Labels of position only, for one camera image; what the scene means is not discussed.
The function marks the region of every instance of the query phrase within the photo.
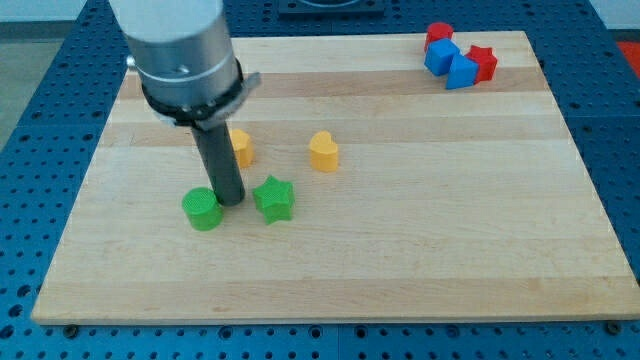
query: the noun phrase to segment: heart-shaped block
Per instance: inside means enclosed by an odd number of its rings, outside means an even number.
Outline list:
[[[230,132],[233,152],[241,169],[251,166],[255,156],[251,136],[241,129],[233,129]]]
[[[312,168],[322,172],[338,170],[338,144],[333,141],[330,132],[323,130],[313,135],[309,152]]]

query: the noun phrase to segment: toy block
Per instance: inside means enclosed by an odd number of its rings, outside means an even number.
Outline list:
[[[489,81],[493,79],[493,74],[496,71],[498,65],[498,59],[493,56],[492,48],[481,48],[479,46],[471,45],[471,50],[465,55],[467,58],[475,61],[478,66],[478,75],[474,80],[474,84],[480,81]]]
[[[222,207],[214,192],[205,187],[189,191],[182,198],[182,209],[198,231],[211,230],[222,222]]]
[[[253,200],[256,209],[264,215],[267,225],[278,220],[291,220],[293,218],[293,184],[288,181],[280,181],[269,175],[264,184],[253,189]]]
[[[459,89],[463,87],[473,86],[478,74],[478,64],[473,60],[457,54],[453,57],[451,68],[449,69],[449,78],[447,79],[447,90]]]
[[[309,142],[311,167],[323,172],[338,170],[338,144],[328,131],[319,131]]]
[[[429,44],[424,65],[433,75],[441,76],[449,72],[453,56],[460,54],[460,49],[449,39],[434,41]]]
[[[427,38],[424,41],[424,50],[427,51],[429,44],[442,39],[451,39],[453,37],[453,27],[447,23],[437,22],[429,25],[427,28]]]
[[[231,130],[231,143],[238,166],[241,169],[251,166],[255,156],[251,136],[241,129],[233,129]]]

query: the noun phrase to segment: green block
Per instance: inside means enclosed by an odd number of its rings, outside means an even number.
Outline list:
[[[222,207],[213,191],[205,187],[189,191],[182,198],[182,209],[198,231],[211,230],[222,222]]]
[[[253,199],[256,209],[264,215],[267,225],[293,218],[295,197],[293,184],[289,181],[280,181],[269,175],[264,184],[253,189]]]

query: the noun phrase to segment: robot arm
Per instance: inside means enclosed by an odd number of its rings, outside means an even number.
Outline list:
[[[190,126],[223,205],[244,198],[226,118],[259,84],[233,53],[222,0],[110,0],[149,105],[178,126]]]

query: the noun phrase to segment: wooden plank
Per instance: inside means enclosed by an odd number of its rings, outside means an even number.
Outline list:
[[[191,134],[155,119],[127,74],[32,317],[637,318],[640,289],[524,34],[457,34],[501,62],[494,81],[453,92],[422,70],[422,41],[234,39],[264,73],[230,122],[256,147],[245,185],[274,174],[296,189],[294,220],[270,226],[247,198],[215,230],[189,227],[181,197],[208,184]],[[308,164],[323,129],[341,146],[334,174]]]

